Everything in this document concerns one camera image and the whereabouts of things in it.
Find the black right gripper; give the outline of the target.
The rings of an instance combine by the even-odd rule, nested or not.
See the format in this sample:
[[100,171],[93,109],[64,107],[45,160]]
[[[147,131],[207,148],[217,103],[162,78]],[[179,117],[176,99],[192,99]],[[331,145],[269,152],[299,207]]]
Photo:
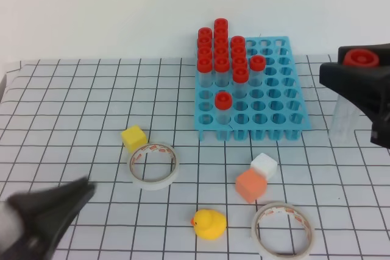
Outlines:
[[342,46],[338,63],[320,66],[320,84],[338,94],[342,81],[352,80],[359,92],[354,104],[372,121],[371,143],[389,149],[389,43]]

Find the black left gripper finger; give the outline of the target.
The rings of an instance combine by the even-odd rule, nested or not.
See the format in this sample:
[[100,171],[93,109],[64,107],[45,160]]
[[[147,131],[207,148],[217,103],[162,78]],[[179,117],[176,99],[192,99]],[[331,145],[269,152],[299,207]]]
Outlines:
[[[94,196],[96,184],[89,182],[89,200]],[[51,259],[73,219],[61,219],[49,212],[44,215],[21,216],[24,233],[18,248],[18,259]]]
[[24,216],[53,212],[55,216],[73,219],[89,201],[89,181],[82,177],[58,187],[11,195],[7,202]]

